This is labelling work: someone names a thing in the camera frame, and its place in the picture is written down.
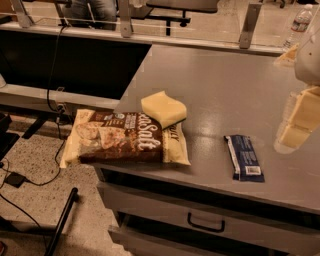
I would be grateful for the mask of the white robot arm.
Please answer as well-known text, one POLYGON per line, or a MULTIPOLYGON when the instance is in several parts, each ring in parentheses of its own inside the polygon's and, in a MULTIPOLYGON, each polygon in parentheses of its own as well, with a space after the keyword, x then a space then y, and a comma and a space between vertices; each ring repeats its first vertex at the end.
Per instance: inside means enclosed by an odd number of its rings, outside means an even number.
POLYGON ((283 111, 274 149, 290 154, 320 126, 320 20, 316 18, 302 37, 295 54, 295 77, 307 85, 291 93, 283 111))

